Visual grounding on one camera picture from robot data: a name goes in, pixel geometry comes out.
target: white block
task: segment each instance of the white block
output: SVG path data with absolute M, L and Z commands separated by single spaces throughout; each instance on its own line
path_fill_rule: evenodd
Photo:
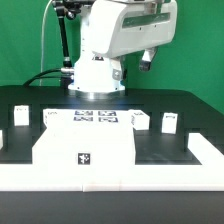
M 20 105 L 14 107 L 14 125 L 15 126 L 29 125 L 29 106 Z
M 0 130 L 0 150 L 3 147 L 3 134 L 2 134 L 2 130 Z
M 164 113 L 162 121 L 162 133 L 176 134 L 177 116 L 175 113 Z
M 141 110 L 129 110 L 135 130 L 149 130 L 150 117 Z
M 90 170 L 107 173 L 133 166 L 135 144 L 129 118 L 128 111 L 58 110 L 50 119 L 47 114 L 47 130 L 32 149 L 33 164 L 55 172 L 67 167 L 81 176 Z M 95 178 L 101 180 L 94 176 L 86 184 L 96 183 Z

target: black cable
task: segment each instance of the black cable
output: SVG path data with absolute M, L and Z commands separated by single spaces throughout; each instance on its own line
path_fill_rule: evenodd
M 70 76 L 66 76 L 66 75 L 58 75 L 58 76 L 56 76 L 55 75 L 55 76 L 46 76 L 46 77 L 36 77 L 36 78 L 33 78 L 32 79 L 32 82 L 35 81 L 35 80 L 37 80 L 37 79 L 61 79 L 61 78 L 70 79 Z
M 36 79 L 40 79 L 40 77 L 44 78 L 44 77 L 43 77 L 44 75 L 47 75 L 47 74 L 50 74 L 50 73 L 54 73 L 54 72 L 61 72 L 61 69 L 60 69 L 60 68 L 55 68 L 55 69 L 49 69 L 49 70 L 47 70 L 47 71 L 41 72 L 41 73 L 35 75 L 33 78 L 27 80 L 27 81 L 23 84 L 23 86 L 29 86 L 30 83 L 32 83 L 34 80 L 36 80 Z

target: small white block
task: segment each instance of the small white block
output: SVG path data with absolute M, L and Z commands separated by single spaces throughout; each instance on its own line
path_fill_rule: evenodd
M 3 147 L 3 135 L 2 135 L 2 130 L 0 130 L 0 150 Z
M 149 130 L 150 116 L 141 110 L 129 110 L 131 124 L 135 130 Z
M 29 125 L 29 106 L 20 105 L 14 107 L 14 125 L 15 126 Z
M 162 121 L 162 133 L 176 134 L 177 116 L 175 113 L 164 113 Z

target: cable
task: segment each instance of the cable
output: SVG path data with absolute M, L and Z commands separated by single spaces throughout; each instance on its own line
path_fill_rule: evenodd
M 33 82 L 34 80 L 36 80 L 36 79 L 52 77 L 52 76 L 47 76 L 47 77 L 43 77 L 43 76 L 44 76 L 44 75 L 47 75 L 47 74 L 49 74 L 49 73 L 54 73 L 54 72 L 61 72 L 61 69 L 60 69 L 60 68 L 55 68 L 55 69 L 50 69 L 50 70 L 41 72 L 41 73 L 35 75 L 33 78 L 27 80 L 27 81 L 23 84 L 23 86 L 29 86 L 30 83 L 32 83 L 32 82 Z
M 32 79 L 32 82 L 35 81 L 35 80 L 37 80 L 37 79 L 61 79 L 61 78 L 70 79 L 70 77 L 65 76 L 65 75 L 57 75 L 57 76 L 55 75 L 55 76 L 46 76 L 46 77 L 36 77 L 36 78 L 33 78 L 33 79 Z
M 42 21 L 42 30 L 41 30 L 41 67 L 40 67 L 40 72 L 43 72 L 44 70 L 44 37 L 45 37 L 45 25 L 46 25 L 46 18 L 47 18 L 47 13 L 48 9 L 50 7 L 50 4 L 53 0 L 50 0 L 45 8 L 44 11 L 44 16 L 43 16 L 43 21 Z

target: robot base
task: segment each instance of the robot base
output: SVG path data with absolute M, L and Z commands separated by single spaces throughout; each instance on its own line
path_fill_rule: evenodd
M 114 92 L 83 92 L 74 89 L 68 89 L 68 95 L 76 96 L 84 99 L 91 99 L 91 100 L 103 100 L 103 99 L 113 99 L 116 97 L 123 97 L 125 96 L 125 90 L 119 90 Z

